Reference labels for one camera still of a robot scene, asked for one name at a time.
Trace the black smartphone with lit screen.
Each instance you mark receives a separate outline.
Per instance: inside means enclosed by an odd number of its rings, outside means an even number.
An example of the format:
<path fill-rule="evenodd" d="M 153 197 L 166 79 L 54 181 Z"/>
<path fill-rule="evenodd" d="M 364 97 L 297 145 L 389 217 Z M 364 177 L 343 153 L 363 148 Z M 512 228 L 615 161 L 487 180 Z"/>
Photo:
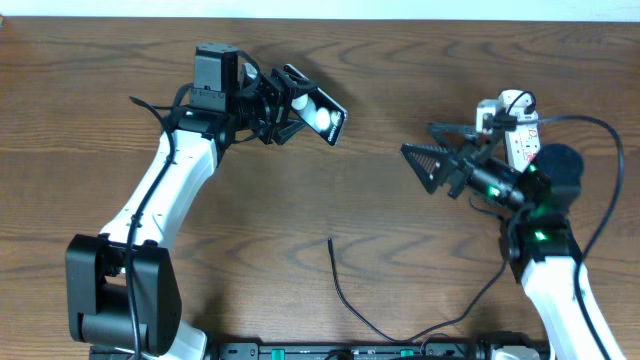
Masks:
<path fill-rule="evenodd" d="M 330 146 L 337 145 L 348 119 L 347 110 L 319 86 L 316 91 L 292 98 L 290 112 L 304 121 Z"/>

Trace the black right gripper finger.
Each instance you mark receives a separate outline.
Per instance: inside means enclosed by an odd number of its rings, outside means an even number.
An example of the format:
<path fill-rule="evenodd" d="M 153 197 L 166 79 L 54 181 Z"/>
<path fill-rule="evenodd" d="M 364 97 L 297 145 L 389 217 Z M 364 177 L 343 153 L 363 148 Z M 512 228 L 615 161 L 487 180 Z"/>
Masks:
<path fill-rule="evenodd" d="M 430 123 L 427 130 L 436 143 L 443 148 L 456 148 L 456 145 L 449 140 L 449 135 L 461 136 L 464 143 L 472 144 L 475 144 L 479 138 L 476 128 L 470 125 Z"/>
<path fill-rule="evenodd" d="M 405 143 L 400 151 L 429 194 L 441 187 L 456 167 L 455 152 L 445 147 Z"/>

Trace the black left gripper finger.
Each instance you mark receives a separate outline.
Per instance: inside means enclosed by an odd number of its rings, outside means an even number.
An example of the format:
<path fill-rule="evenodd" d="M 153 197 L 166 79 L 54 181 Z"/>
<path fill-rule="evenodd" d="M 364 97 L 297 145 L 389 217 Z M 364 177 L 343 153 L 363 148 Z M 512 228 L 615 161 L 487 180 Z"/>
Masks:
<path fill-rule="evenodd" d="M 277 145 L 284 145 L 288 142 L 298 131 L 306 127 L 306 123 L 301 120 L 290 120 L 287 124 L 276 131 L 274 135 L 274 142 Z"/>
<path fill-rule="evenodd" d="M 275 68 L 272 70 L 275 77 L 288 91 L 292 98 L 298 98 L 316 91 L 318 86 L 295 67 Z"/>

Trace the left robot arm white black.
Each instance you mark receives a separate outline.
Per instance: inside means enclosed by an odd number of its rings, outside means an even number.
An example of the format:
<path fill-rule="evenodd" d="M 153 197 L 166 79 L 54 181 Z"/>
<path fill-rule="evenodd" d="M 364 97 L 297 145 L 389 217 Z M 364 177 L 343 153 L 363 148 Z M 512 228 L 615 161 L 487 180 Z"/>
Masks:
<path fill-rule="evenodd" d="M 232 145 L 284 144 L 305 124 L 317 85 L 292 66 L 264 73 L 234 46 L 201 43 L 194 79 L 167 107 L 151 106 L 161 136 L 123 208 L 65 253 L 69 332 L 132 359 L 202 359 L 207 335 L 182 319 L 171 252 L 204 183 Z"/>

